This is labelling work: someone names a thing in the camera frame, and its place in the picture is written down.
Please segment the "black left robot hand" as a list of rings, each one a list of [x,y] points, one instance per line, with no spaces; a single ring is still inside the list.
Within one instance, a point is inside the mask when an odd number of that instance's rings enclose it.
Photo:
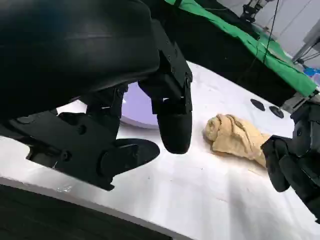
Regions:
[[[176,42],[140,0],[3,0],[0,134],[27,159],[110,191],[158,145],[118,138],[131,83],[150,98],[166,150],[192,136],[192,72]]]

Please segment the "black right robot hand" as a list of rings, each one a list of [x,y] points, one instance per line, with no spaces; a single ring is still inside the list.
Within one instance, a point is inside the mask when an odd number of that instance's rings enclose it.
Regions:
[[[320,221],[320,105],[307,101],[291,114],[292,137],[272,135],[261,149],[269,179],[279,193],[293,188]]]

